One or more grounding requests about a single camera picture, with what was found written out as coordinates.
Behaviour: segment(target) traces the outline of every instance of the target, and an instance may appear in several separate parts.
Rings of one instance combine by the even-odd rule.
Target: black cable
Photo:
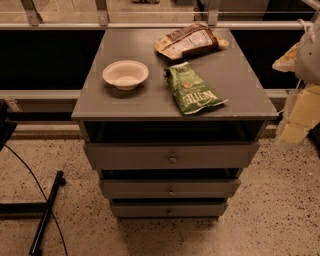
[[[27,163],[26,163],[25,161],[23,161],[23,159],[22,159],[13,149],[11,149],[9,146],[7,146],[7,145],[4,144],[4,143],[1,143],[1,144],[3,144],[7,149],[9,149],[9,150],[24,164],[24,166],[29,170],[30,174],[33,176],[34,180],[36,181],[36,183],[37,183],[37,185],[38,185],[38,187],[39,187],[39,189],[40,189],[40,191],[41,191],[41,193],[42,193],[45,201],[48,203],[48,199],[47,199],[45,193],[43,192],[43,189],[42,189],[42,187],[40,186],[40,183],[39,183],[37,177],[34,175],[34,173],[33,173],[33,171],[31,170],[31,168],[27,165]],[[54,215],[54,213],[53,213],[52,210],[51,210],[51,215],[52,215],[52,218],[54,219],[54,221],[55,221],[55,223],[56,223],[56,226],[57,226],[57,228],[58,228],[58,231],[59,231],[59,234],[60,234],[60,237],[61,237],[61,241],[62,241],[62,244],[63,244],[63,248],[64,248],[64,251],[65,251],[65,254],[66,254],[66,256],[68,256],[67,246],[66,246],[66,243],[65,243],[65,241],[64,241],[64,237],[63,237],[63,235],[62,235],[62,232],[61,232],[59,223],[58,223],[58,221],[57,221],[57,219],[56,219],[56,216]]]

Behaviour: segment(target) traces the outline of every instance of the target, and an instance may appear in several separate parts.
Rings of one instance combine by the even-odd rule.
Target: chip bag
[[[227,101],[222,100],[197,75],[188,62],[166,68],[164,76],[184,115],[193,114],[203,108],[217,106]]]

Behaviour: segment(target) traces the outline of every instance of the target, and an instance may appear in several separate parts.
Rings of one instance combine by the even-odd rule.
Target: bag of bread
[[[228,41],[213,33],[210,28],[195,23],[165,35],[154,43],[154,48],[171,60],[176,60],[194,53],[225,49],[228,45]]]
[[[280,72],[295,72],[297,45],[293,45],[283,56],[277,59],[272,64],[272,68]]]
[[[166,68],[164,76],[184,115],[193,114],[203,108],[217,106],[227,101],[222,100],[197,75],[188,62]]]

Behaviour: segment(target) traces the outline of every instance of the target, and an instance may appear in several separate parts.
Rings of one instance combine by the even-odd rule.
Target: terrazzo floor
[[[320,255],[320,160],[309,139],[282,152],[273,145],[273,133],[266,132],[219,219],[116,219],[76,133],[30,134],[13,135],[7,145],[26,161],[47,195],[56,171],[64,171],[67,183],[53,211],[68,255]],[[6,148],[0,163],[1,203],[43,200],[28,170]],[[0,255],[28,255],[38,221],[0,220]],[[41,248],[44,256],[65,255],[52,220]]]

